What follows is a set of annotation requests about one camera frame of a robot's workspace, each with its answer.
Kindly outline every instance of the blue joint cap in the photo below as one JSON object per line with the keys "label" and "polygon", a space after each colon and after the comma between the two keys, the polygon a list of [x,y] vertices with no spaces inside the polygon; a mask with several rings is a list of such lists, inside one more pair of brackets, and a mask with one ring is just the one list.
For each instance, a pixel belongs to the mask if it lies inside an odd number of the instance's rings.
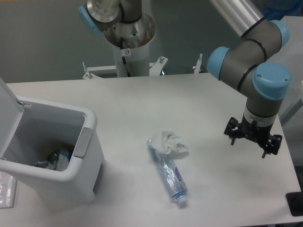
{"label": "blue joint cap", "polygon": [[278,26],[278,28],[280,29],[281,32],[281,37],[282,37],[282,43],[281,43],[281,48],[285,46],[285,44],[288,42],[289,40],[289,31],[287,26],[279,21],[279,20],[271,20],[271,23],[274,23],[275,25]]}
{"label": "blue joint cap", "polygon": [[263,97],[269,100],[281,100],[287,93],[290,73],[284,65],[265,62],[255,69],[252,83]]}
{"label": "blue joint cap", "polygon": [[207,62],[207,71],[220,80],[220,71],[225,58],[226,53],[229,48],[221,46],[215,49],[215,51],[210,55]]}
{"label": "blue joint cap", "polygon": [[86,27],[92,32],[94,35],[99,35],[102,32],[99,30],[99,28],[95,25],[93,20],[90,18],[89,14],[85,10],[83,6],[80,6],[78,8],[79,15],[83,23],[86,25]]}

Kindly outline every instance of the bolt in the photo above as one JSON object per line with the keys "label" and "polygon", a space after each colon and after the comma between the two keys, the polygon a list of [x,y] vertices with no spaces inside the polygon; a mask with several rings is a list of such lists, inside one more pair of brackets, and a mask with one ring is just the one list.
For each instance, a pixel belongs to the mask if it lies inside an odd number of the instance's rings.
{"label": "bolt", "polygon": [[86,72],[86,71],[87,71],[87,68],[86,68],[86,66],[85,66],[85,63],[82,62],[82,65],[83,65],[83,68],[84,68],[84,72]]}
{"label": "bolt", "polygon": [[89,74],[89,78],[92,79],[93,76],[91,75],[90,71],[88,71],[88,74]]}

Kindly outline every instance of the bottle cap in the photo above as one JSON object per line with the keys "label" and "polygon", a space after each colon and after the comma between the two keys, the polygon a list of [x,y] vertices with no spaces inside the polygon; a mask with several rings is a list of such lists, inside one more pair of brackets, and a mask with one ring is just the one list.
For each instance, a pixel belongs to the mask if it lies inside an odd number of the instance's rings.
{"label": "bottle cap", "polygon": [[181,195],[180,197],[177,198],[177,203],[178,205],[184,205],[187,202],[187,196],[186,195]]}

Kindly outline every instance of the gray wall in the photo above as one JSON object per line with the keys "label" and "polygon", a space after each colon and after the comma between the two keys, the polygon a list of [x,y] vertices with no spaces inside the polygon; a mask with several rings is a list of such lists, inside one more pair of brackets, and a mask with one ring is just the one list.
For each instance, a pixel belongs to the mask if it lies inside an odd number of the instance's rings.
{"label": "gray wall", "polygon": [[[104,36],[82,24],[78,7],[86,0],[0,2],[0,76],[6,83],[80,79],[88,67],[114,65]],[[209,0],[143,0],[157,25],[151,61],[169,59],[168,74],[191,73],[218,46],[234,47],[239,37]]]}

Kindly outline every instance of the aluminum tube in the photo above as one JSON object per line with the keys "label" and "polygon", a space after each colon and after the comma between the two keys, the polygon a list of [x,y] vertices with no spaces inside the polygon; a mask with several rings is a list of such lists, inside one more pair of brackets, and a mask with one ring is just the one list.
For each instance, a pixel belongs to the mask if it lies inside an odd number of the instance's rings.
{"label": "aluminum tube", "polygon": [[210,2],[239,36],[264,17],[250,0],[210,0]]}

